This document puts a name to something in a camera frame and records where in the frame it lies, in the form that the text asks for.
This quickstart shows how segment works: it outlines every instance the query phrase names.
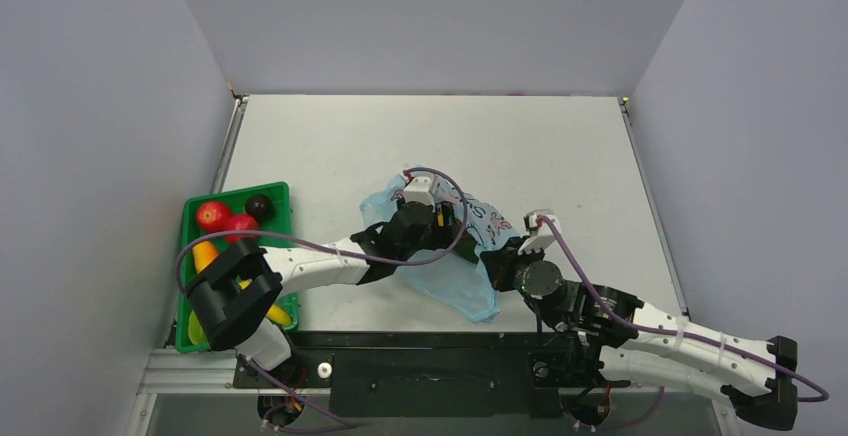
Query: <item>plastic bag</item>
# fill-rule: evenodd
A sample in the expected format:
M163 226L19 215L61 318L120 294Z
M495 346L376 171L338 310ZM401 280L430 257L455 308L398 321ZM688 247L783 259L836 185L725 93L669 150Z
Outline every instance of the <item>plastic bag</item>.
M436 182L436 201L450 202L454 215L462 219L459 193L440 177L436 177ZM365 198L359 205L365 225L389 221L397 211L397 200L403 195L405 186L406 180L398 175L389 181L384 191ZM477 242L474 253L478 257L483 251L502 248L509 238L519 235L494 207L468 193L465 196L471 210L468 215L468 234ZM419 251L411 260L426 259L433 254L433 251ZM450 254L426 266L401 266L395 275L416 290L456 308L472 322L489 322L500 311L496 292L492 289L482 261L475 267L461 257Z

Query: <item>white wall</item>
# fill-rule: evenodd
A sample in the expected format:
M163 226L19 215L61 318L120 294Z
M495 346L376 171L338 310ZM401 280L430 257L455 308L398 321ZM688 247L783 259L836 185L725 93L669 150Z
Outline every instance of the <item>white wall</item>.
M686 0L632 99L695 320L796 339L833 393L801 405L799 434L848 425L847 7Z
M0 0L3 434L120 434L232 98L183 0Z
M683 0L186 0L241 93L630 94Z

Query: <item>red apple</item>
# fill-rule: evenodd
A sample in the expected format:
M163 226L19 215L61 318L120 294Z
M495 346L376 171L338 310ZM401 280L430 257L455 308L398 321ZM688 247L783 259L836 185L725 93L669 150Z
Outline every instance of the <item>red apple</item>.
M207 201L198 208L194 216L200 229L207 233L217 233L224 229L224 224L233 216L233 212L224 203Z
M259 229L259 223L249 214L236 214L224 224L224 231L236 231L241 229ZM241 238L249 236L227 236L228 243L235 243Z

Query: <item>yellow fruit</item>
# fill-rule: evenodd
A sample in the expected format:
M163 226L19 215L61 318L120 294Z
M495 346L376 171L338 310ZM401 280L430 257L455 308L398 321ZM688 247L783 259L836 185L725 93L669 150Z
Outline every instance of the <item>yellow fruit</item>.
M250 284L250 281L239 281L239 286L241 289L247 287ZM288 326L292 323L291 316L286 312L285 309L277 306L276 304L272 304L271 308L265 314L265 317L270 319L272 323L279 324L280 326Z
M194 269L200 274L201 271L209 266L209 263L218 257L218 248L209 241L203 241L191 248L191 255L194 256Z
M188 316L188 340L191 344L202 344L207 342L206 333L200 326L200 321L197 320L197 315L194 311Z

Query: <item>green tray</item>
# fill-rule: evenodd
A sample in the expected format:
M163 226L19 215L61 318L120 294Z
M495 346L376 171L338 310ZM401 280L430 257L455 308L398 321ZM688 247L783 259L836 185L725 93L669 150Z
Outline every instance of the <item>green tray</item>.
M194 219L194 214L197 212L198 208L200 208L200 205L202 205L206 201L220 201L229 206L230 209L233 210L233 214L243 213L244 203L247 202L247 198L256 193L263 193L269 198L271 198L271 201L273 201L274 203L275 209L274 217L270 221L261 223L260 228L266 231L276 231L278 233L291 234L291 206L289 203L289 185L283 182L271 183L263 184L261 186L254 186L252 188L227 191L226 193L198 196L196 198L191 198L186 201L185 206L183 207L183 222L182 231L180 234L180 247L183 248L191 241L206 234L197 226L197 222ZM224 251L224 249L227 248L227 245L229 244L224 240L224 238L213 239L212 243L215 244L218 250L222 252ZM259 238L259 245L274 246L278 248L292 247L292 245L286 241L265 237ZM188 283L195 276L197 276L197 273L194 271L194 257L192 256L191 252L189 252L183 260L183 266L180 270L180 277L182 277L183 284L188 285ZM277 299L277 305L283 308L287 313L289 313L289 316L291 316L292 318L292 324L283 327L283 329L286 331L294 331L295 329L297 329L297 294L293 293L281 296L279 299ZM185 299L185 297L180 296L180 304L179 308L177 309L177 332L174 341L177 351L181 353L207 351L209 350L209 343L191 344L191 341L189 341L188 339L188 317L190 314L191 306L188 304L188 301Z

